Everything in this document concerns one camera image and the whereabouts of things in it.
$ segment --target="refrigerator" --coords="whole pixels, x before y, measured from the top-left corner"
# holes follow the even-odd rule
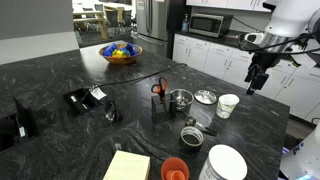
[[[172,58],[174,33],[181,30],[184,14],[191,7],[185,0],[136,0],[135,43],[144,50]]]

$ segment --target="scissors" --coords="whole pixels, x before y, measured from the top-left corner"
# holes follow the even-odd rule
[[[166,100],[166,89],[168,86],[168,81],[164,77],[159,78],[159,84],[154,84],[151,87],[151,92],[157,93],[160,96],[162,102]]]

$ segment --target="cable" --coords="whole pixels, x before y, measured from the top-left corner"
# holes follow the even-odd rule
[[[318,31],[318,32],[313,32],[313,33],[307,34],[307,35],[305,35],[305,36],[300,36],[300,37],[297,37],[297,38],[295,38],[295,39],[288,40],[288,41],[285,41],[285,42],[282,42],[282,43],[278,43],[278,44],[274,44],[274,45],[270,45],[270,46],[266,46],[266,47],[262,47],[262,48],[256,48],[256,49],[243,49],[243,47],[241,46],[242,43],[240,43],[240,48],[241,48],[242,50],[245,50],[245,51],[263,50],[263,49],[268,49],[268,48],[280,46],[280,45],[283,45],[283,44],[288,44],[288,43],[294,42],[294,41],[296,41],[296,40],[308,38],[308,37],[310,37],[310,36],[312,36],[312,35],[314,35],[314,34],[317,34],[317,33],[320,33],[320,31]]]
[[[320,50],[320,48],[311,49],[311,50],[302,51],[302,52],[295,52],[295,53],[277,53],[277,52],[266,52],[266,51],[254,51],[254,53],[260,53],[260,54],[279,54],[279,55],[299,55],[299,54],[312,53],[312,52],[319,51],[319,50]]]
[[[137,83],[137,82],[142,81],[142,80],[144,80],[144,79],[146,79],[146,78],[148,78],[148,77],[151,77],[151,76],[154,76],[154,75],[163,73],[163,72],[165,72],[165,71],[171,70],[171,69],[173,69],[173,68],[175,68],[175,67],[177,67],[177,66],[181,66],[181,65],[183,65],[183,66],[188,66],[187,64],[184,64],[184,63],[178,63],[178,64],[176,64],[176,65],[174,65],[174,66],[172,66],[172,67],[163,69],[163,70],[161,70],[161,71],[155,72],[155,73],[153,73],[153,74],[150,74],[150,75],[147,75],[147,76],[144,76],[144,77],[140,77],[140,78],[136,78],[136,79],[130,79],[130,80],[121,81],[121,82],[113,82],[113,83],[100,84],[100,85],[95,86],[95,88],[97,88],[97,87],[103,87],[103,86],[108,86],[108,85],[114,85],[114,84],[124,84],[124,83],[133,82],[133,81],[136,81],[135,83]]]
[[[188,66],[187,64],[184,64],[184,63],[178,63],[178,64],[176,64],[176,65],[174,65],[174,66],[171,66],[171,67],[169,67],[169,68],[166,68],[166,69],[157,71],[157,72],[155,72],[155,73],[153,73],[153,74],[149,74],[149,75],[144,76],[144,77],[135,78],[135,79],[130,79],[130,80],[127,80],[127,81],[120,81],[120,82],[100,84],[100,85],[93,86],[93,88],[90,89],[90,90],[96,89],[96,88],[98,88],[98,87],[115,85],[115,84],[125,84],[125,83],[129,83],[129,82],[133,82],[133,81],[136,81],[135,83],[137,83],[137,82],[140,82],[140,81],[142,81],[142,80],[144,80],[144,79],[146,79],[146,78],[149,78],[149,77],[151,77],[151,76],[154,76],[154,75],[157,75],[157,74],[166,72],[166,71],[171,70],[171,69],[173,69],[173,68],[175,68],[175,67],[177,67],[177,66],[182,66],[182,65],[183,65],[183,66]],[[85,95],[81,98],[81,101],[83,101],[83,100],[87,97],[87,95],[89,94],[90,90],[85,93]]]
[[[249,27],[249,28],[253,29],[253,30],[256,30],[256,31],[259,31],[259,32],[263,32],[263,31],[261,31],[261,30],[259,30],[259,29],[257,29],[257,28],[254,28],[254,27],[252,27],[252,26],[250,26],[250,25],[248,25],[248,24],[246,24],[246,23],[244,23],[244,22],[240,21],[239,19],[237,19],[237,18],[235,18],[235,17],[233,17],[233,19],[234,19],[234,20],[236,20],[236,21],[238,21],[239,23],[241,23],[241,24],[243,24],[243,25],[245,25],[245,26],[247,26],[247,27]]]
[[[300,40],[300,39],[308,38],[308,37],[312,36],[313,34],[317,34],[317,33],[320,33],[320,31],[313,32],[313,33],[310,33],[310,34],[305,35],[305,36],[300,36],[298,38],[295,38],[295,39],[292,39],[292,40],[288,40],[288,41],[285,41],[285,42],[282,42],[282,43],[278,43],[278,44],[274,44],[274,45],[270,45],[270,46],[266,46],[266,47],[262,47],[262,48],[256,48],[256,49],[244,49],[242,47],[242,44],[245,41],[243,41],[242,43],[240,43],[239,48],[241,50],[244,50],[244,51],[249,51],[249,52],[254,52],[254,53],[261,53],[261,54],[298,55],[298,54],[311,53],[311,52],[320,50],[320,48],[312,49],[312,50],[309,50],[309,51],[296,52],[296,53],[277,53],[277,52],[266,52],[266,51],[258,51],[258,50],[263,50],[263,49],[268,49],[268,48],[271,48],[271,47],[280,46],[280,45],[283,45],[283,44],[288,44],[288,43],[291,43],[291,42],[294,42],[294,41],[297,41],[297,40]]]

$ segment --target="fruit bowl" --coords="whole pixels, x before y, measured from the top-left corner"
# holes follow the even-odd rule
[[[127,44],[117,44],[117,49],[120,50],[123,47],[126,47]],[[103,56],[103,51],[108,48],[109,46],[106,46],[102,49],[100,49],[99,54],[105,58],[107,61],[109,61],[111,64],[129,64],[137,60],[137,58],[140,56],[142,53],[142,48],[140,46],[134,45],[138,51],[136,55],[130,56],[130,57],[106,57]]]

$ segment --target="orange cup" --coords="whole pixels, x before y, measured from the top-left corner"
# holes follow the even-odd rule
[[[181,171],[168,171],[166,174],[167,180],[185,180],[184,174]]]
[[[176,158],[176,157],[168,158],[162,163],[161,178],[162,180],[176,180],[176,179],[168,179],[172,177],[170,176],[171,174],[176,174],[174,175],[174,177],[181,178],[182,176],[178,171],[183,173],[184,179],[182,180],[189,180],[189,168],[187,164],[180,158]]]

